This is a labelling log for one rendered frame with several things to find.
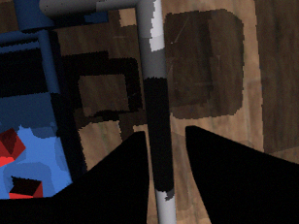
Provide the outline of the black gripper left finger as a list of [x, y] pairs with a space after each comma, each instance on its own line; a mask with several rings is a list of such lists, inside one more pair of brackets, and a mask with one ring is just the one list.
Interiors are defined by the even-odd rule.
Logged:
[[145, 131], [52, 197], [0, 199], [0, 224], [147, 224], [149, 160]]

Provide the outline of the blue plastic tray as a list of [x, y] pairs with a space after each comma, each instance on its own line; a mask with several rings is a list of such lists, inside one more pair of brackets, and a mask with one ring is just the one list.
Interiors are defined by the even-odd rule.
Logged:
[[19, 30], [0, 33], [0, 134], [15, 128], [26, 148], [0, 167], [0, 199], [19, 178], [39, 179], [52, 197], [87, 172], [54, 29], [103, 24], [109, 11], [51, 20], [40, 0], [13, 2]]

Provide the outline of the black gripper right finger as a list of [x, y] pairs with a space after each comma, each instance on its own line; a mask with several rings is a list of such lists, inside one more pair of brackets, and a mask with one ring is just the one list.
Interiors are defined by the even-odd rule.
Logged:
[[212, 224], [299, 224], [299, 164], [185, 126], [185, 148]]

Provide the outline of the small red block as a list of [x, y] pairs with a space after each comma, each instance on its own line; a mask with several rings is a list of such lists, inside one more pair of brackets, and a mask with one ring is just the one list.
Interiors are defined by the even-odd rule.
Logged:
[[11, 195], [11, 199], [43, 198], [43, 182], [39, 179], [19, 178], [9, 195]]
[[1, 132], [0, 134], [0, 167], [9, 162], [15, 162], [21, 152], [24, 151], [24, 143], [16, 134], [15, 128]]

